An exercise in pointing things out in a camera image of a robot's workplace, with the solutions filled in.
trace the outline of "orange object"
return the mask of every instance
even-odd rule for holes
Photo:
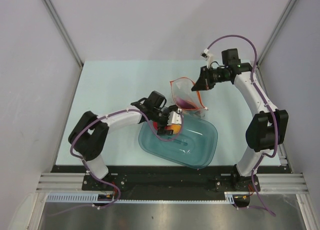
[[[153,127],[155,128],[155,130],[158,130],[158,123],[153,122],[152,124],[153,124]],[[180,124],[172,124],[170,126],[166,126],[164,129],[165,130],[173,130],[173,134],[177,134],[181,129],[181,125]]]

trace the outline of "metal floor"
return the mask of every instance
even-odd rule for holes
[[[76,206],[46,203],[39,230],[305,230],[295,195],[263,196],[277,214],[231,205],[115,204],[109,209],[90,207],[49,217]],[[251,205],[261,205],[256,196]]]

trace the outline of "metal frame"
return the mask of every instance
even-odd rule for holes
[[[77,62],[80,69],[82,69],[84,63],[81,61],[81,58],[77,52],[77,49],[75,48],[75,45],[73,44],[64,24],[62,23],[53,3],[51,0],[42,0],[43,4],[45,5],[47,11],[49,12],[54,24],[56,25],[58,31],[61,34],[62,39],[65,41],[68,49],[70,50],[71,54],[73,55],[75,61]]]
[[[289,0],[286,7],[284,8],[284,11],[282,12],[278,22],[275,25],[275,28],[273,29],[271,36],[269,37],[268,41],[266,42],[265,47],[263,48],[261,54],[258,57],[258,65],[260,65],[266,54],[268,53],[268,51],[270,50],[272,44],[274,43],[277,35],[279,34],[280,30],[282,29],[284,23],[286,22],[288,16],[290,15],[291,11],[293,10],[293,8],[295,7],[296,3],[298,2],[298,0]]]
[[[32,216],[27,227],[28,230],[38,230],[42,213],[46,204],[47,193],[36,193],[37,198],[33,208]]]
[[[47,203],[99,203],[106,204],[110,201],[99,201],[98,196],[106,194],[107,192],[95,193],[50,193],[47,197]],[[234,199],[231,194],[225,193],[225,200],[212,200],[212,201],[150,201],[150,200],[118,200],[116,203],[120,204],[234,204]]]
[[[304,224],[307,230],[317,230],[320,228],[318,218],[314,213],[315,210],[312,206],[311,197],[309,194],[301,194],[296,196],[301,214],[304,220]]]
[[[85,174],[47,173],[42,174],[37,186],[37,193],[101,193],[99,191],[82,191]],[[257,174],[261,194],[308,194],[302,174]]]

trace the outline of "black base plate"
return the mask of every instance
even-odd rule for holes
[[[204,169],[192,169],[182,166],[108,166],[111,173],[119,174],[229,174],[234,166],[208,166]],[[84,166],[54,165],[51,173],[85,173]],[[260,166],[257,174],[291,174],[287,166]]]
[[[117,174],[104,180],[120,188],[122,200],[225,200],[224,193],[215,191],[214,180],[200,174]],[[85,175],[82,190],[104,192],[113,191],[113,187]]]
[[[255,187],[260,191],[259,179],[254,176]],[[251,181],[238,182],[236,185],[232,185],[231,176],[216,176],[215,178],[215,190],[217,192],[248,192],[249,185],[254,189]]]

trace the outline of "orange bag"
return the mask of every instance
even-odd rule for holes
[[[200,117],[205,115],[203,110],[208,110],[208,108],[202,103],[199,91],[191,91],[191,88],[195,85],[191,79],[181,77],[170,81],[170,85],[172,99],[176,106],[191,115]]]

